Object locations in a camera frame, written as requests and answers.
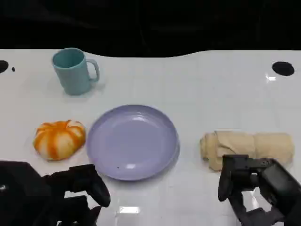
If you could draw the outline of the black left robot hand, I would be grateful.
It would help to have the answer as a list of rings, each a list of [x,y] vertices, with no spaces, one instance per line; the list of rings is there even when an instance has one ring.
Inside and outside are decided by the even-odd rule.
[[[27,162],[0,162],[2,226],[94,226],[110,202],[93,164],[42,177]]]

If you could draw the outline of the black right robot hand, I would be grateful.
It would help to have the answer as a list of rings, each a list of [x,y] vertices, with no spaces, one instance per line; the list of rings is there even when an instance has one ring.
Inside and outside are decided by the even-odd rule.
[[[242,193],[259,188],[271,205],[247,211]],[[301,185],[275,159],[253,159],[248,155],[227,154],[222,158],[218,199],[229,200],[243,226],[272,226],[282,222],[286,226],[301,224]]]

